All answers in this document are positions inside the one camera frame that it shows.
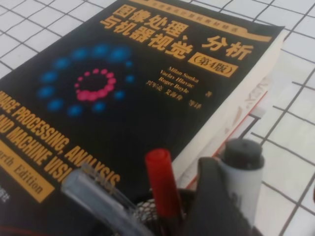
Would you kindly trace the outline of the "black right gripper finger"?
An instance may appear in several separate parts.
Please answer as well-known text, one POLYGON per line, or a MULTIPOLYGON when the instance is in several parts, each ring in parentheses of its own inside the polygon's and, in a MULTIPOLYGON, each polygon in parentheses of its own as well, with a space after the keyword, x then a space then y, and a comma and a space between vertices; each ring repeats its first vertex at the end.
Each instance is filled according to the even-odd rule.
POLYGON ((233 204, 223 183, 217 160, 198 161, 198 181, 194 209, 195 236, 258 236, 260 231, 233 204))

